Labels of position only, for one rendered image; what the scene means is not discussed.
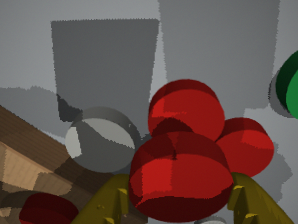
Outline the green disc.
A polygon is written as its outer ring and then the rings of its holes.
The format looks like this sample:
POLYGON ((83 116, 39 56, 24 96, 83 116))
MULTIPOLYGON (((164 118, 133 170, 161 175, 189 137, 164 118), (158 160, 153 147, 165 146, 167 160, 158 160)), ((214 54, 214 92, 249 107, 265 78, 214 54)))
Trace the green disc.
POLYGON ((281 104, 298 119, 298 50, 280 68, 275 90, 281 104))

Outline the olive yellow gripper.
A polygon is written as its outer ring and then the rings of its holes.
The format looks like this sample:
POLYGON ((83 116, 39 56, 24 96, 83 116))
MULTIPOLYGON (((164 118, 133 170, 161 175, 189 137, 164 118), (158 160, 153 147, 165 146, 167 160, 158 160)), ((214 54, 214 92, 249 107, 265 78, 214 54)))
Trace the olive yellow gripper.
MULTIPOLYGON (((251 177, 232 172, 234 181, 227 209, 234 224, 294 224, 272 197, 251 177)), ((129 210, 129 174, 111 177, 70 224, 120 224, 129 210)))

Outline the red disc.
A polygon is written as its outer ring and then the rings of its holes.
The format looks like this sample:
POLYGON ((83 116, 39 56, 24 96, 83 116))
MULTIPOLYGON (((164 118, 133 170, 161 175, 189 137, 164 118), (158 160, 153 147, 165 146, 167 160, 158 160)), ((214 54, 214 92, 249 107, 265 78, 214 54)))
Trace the red disc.
POLYGON ((179 79, 162 86, 152 97, 148 112, 151 137, 186 131, 214 142, 225 124, 224 110, 215 92, 193 79, 179 79))
POLYGON ((230 172, 253 177, 271 162, 274 145, 257 121, 237 117, 225 120, 224 128, 215 141, 223 150, 230 172))
POLYGON ((70 224, 79 213, 67 199, 49 194, 30 195, 20 214, 21 224, 70 224))
POLYGON ((129 199, 139 212, 169 223, 217 213, 233 185, 221 147, 186 131, 164 133, 142 144, 132 158, 128 184, 129 199))

